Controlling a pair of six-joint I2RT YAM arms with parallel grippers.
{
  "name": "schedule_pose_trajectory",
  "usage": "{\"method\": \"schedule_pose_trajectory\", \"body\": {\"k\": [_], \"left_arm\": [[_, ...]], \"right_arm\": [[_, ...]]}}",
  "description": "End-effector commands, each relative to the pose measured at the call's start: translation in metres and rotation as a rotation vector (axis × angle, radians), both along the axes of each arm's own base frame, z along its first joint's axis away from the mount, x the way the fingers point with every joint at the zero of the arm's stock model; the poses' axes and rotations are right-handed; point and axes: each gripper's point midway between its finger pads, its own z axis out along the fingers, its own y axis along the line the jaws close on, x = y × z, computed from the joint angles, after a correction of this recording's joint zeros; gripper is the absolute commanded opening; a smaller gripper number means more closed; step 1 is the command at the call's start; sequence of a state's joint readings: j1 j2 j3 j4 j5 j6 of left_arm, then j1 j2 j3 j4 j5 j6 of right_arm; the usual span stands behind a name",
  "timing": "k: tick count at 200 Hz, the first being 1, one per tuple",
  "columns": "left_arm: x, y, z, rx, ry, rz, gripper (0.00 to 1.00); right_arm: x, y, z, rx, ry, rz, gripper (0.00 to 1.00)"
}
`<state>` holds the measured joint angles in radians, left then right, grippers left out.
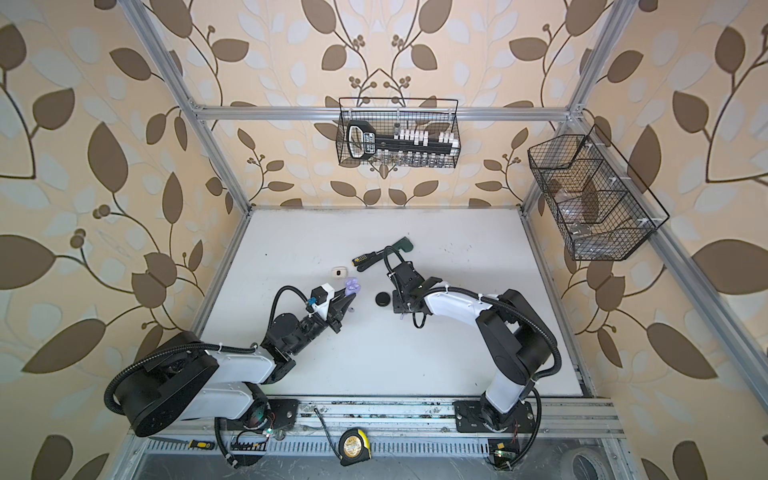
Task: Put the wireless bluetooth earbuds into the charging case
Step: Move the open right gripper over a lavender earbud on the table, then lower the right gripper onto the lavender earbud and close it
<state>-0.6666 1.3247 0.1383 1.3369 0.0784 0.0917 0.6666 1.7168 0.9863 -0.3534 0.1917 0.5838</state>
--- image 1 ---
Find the purple earbud case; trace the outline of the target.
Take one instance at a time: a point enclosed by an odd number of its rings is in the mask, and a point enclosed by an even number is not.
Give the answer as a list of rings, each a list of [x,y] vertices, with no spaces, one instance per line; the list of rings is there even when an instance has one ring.
[[[349,277],[345,281],[345,295],[356,295],[360,292],[361,286],[358,279],[355,277]]]

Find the black earbud case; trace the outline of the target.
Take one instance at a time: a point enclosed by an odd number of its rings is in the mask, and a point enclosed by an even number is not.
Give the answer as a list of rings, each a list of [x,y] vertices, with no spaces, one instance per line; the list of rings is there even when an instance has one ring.
[[[375,296],[375,303],[379,307],[386,307],[391,303],[391,296],[387,292],[380,292]]]

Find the beige earbud charging case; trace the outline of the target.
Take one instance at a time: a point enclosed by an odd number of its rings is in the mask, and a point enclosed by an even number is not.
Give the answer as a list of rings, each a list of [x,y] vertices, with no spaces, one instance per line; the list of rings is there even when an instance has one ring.
[[[348,269],[343,266],[334,267],[331,270],[331,275],[333,278],[346,279],[348,277]]]

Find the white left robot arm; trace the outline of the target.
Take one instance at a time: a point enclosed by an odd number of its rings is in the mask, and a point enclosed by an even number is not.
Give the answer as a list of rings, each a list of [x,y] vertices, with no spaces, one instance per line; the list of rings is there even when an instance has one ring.
[[[295,357],[326,330],[339,332],[355,292],[328,284],[301,295],[307,314],[272,312],[262,341],[250,347],[205,343],[184,331],[118,373],[104,403],[129,420],[139,437],[155,435],[177,421],[211,418],[264,430],[278,415],[263,392],[296,365]]]

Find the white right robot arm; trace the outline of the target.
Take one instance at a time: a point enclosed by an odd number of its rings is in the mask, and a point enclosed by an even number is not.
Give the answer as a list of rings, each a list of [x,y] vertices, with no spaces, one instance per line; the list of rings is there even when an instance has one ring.
[[[496,373],[479,400],[483,427],[504,432],[536,383],[562,368],[562,355],[551,329],[524,296],[513,289],[485,295],[420,275],[404,261],[387,268],[394,286],[393,309],[412,316],[421,329],[429,316],[442,316],[474,326],[479,331]]]

